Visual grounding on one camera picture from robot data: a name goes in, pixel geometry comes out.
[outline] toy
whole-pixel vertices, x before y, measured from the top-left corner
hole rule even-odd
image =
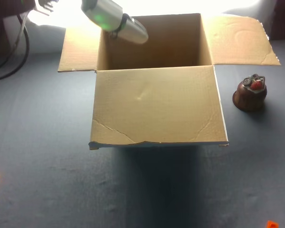
[[[258,111],[264,107],[266,95],[265,77],[254,74],[238,84],[232,101],[242,111]]]
[[[268,221],[266,228],[279,228],[279,224],[273,221]]]

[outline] box flap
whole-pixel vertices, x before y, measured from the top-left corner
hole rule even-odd
[[[100,33],[92,22],[67,28],[58,72],[96,70]]]
[[[91,141],[226,144],[214,67],[98,71]]]
[[[256,19],[226,15],[202,20],[212,64],[280,65]]]

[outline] orange toy piece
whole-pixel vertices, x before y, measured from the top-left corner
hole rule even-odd
[[[279,224],[273,221],[268,221],[266,228],[279,228]]]

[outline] gray table surface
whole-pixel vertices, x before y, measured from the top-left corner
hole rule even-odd
[[[282,66],[216,66],[230,146],[88,150],[95,74],[31,55],[0,81],[0,228],[285,228]],[[266,109],[231,98],[266,76]]]

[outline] cardboard box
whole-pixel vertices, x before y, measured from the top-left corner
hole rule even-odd
[[[59,71],[97,70],[90,149],[228,144],[214,65],[279,65],[262,25],[227,15],[135,18],[149,34],[143,45],[93,24],[66,30]]]

